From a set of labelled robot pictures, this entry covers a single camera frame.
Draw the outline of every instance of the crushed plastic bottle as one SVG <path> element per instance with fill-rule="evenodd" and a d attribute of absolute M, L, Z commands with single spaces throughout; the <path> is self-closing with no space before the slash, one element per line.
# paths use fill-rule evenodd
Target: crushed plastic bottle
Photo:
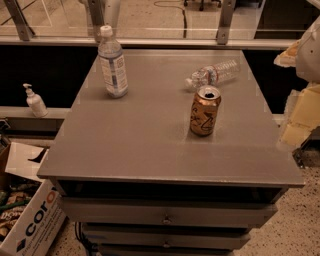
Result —
<path fill-rule="evenodd" d="M 185 80 L 186 87 L 195 92 L 203 85 L 217 86 L 217 84 L 235 78 L 240 72 L 240 65 L 236 60 L 228 60 L 213 66 L 206 66 L 192 73 Z"/>

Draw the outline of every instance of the bottle cap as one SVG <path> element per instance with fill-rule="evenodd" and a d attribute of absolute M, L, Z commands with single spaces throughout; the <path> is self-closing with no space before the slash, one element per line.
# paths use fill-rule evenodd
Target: bottle cap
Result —
<path fill-rule="evenodd" d="M 100 33 L 102 37 L 109 37 L 113 35 L 112 27 L 109 25 L 105 25 L 100 27 Z"/>

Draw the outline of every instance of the pump dispenser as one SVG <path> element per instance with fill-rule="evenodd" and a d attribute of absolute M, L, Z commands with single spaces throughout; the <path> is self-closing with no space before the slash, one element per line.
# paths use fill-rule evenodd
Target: pump dispenser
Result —
<path fill-rule="evenodd" d="M 40 95 L 35 94 L 31 87 L 31 84 L 23 84 L 23 87 L 26 88 L 26 93 L 28 95 L 27 97 L 27 103 L 29 107 L 31 108 L 33 114 L 36 117 L 44 117 L 48 114 L 48 110 L 46 108 L 46 105 L 44 104 L 42 98 Z"/>

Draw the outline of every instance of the drawer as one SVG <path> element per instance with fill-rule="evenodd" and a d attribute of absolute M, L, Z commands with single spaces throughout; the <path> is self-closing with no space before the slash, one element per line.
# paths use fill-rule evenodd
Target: drawer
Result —
<path fill-rule="evenodd" d="M 100 245 L 103 256 L 234 256 L 229 250 L 156 248 L 147 246 Z"/>
<path fill-rule="evenodd" d="M 240 249 L 250 239 L 245 229 L 83 224 L 91 243 L 164 248 Z"/>
<path fill-rule="evenodd" d="M 273 204 L 70 197 L 60 207 L 78 222 L 235 228 L 259 228 L 277 211 Z"/>

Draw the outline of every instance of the aluminum can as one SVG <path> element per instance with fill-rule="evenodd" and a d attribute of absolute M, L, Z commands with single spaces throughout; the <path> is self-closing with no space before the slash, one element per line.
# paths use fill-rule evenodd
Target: aluminum can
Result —
<path fill-rule="evenodd" d="M 197 135 L 207 136 L 213 132 L 221 93 L 212 85 L 201 86 L 194 95 L 191 107 L 190 129 Z"/>

